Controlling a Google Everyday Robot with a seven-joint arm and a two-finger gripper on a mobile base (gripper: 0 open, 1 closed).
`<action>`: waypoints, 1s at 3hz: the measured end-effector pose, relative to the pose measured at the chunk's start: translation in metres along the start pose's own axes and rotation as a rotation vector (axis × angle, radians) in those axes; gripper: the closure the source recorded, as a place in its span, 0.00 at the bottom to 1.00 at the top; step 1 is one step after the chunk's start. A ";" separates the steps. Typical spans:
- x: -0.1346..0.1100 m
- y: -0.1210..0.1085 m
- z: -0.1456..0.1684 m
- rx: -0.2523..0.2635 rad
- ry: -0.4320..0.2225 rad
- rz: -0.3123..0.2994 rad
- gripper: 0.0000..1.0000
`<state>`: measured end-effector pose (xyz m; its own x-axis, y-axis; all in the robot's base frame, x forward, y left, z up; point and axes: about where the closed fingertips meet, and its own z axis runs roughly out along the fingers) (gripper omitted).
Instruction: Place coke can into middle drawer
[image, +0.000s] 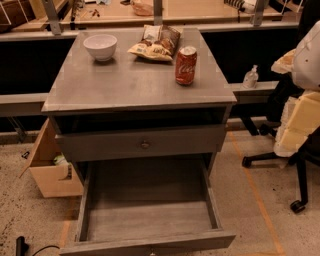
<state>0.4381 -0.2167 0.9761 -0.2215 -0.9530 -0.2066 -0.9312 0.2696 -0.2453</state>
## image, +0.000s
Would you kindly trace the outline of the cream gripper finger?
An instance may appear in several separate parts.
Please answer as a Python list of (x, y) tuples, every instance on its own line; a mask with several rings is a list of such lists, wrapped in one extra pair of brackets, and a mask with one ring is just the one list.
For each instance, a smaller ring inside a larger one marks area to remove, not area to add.
[(280, 157), (292, 156), (319, 126), (319, 92), (304, 92), (298, 98), (289, 97), (277, 129), (274, 153)]

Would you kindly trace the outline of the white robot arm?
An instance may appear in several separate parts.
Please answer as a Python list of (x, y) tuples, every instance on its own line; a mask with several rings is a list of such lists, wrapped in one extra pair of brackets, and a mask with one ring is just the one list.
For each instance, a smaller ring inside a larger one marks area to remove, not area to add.
[(320, 126), (320, 21), (271, 70), (290, 73), (293, 83), (304, 89), (297, 99), (290, 97), (285, 103), (275, 138), (274, 153), (290, 157)]

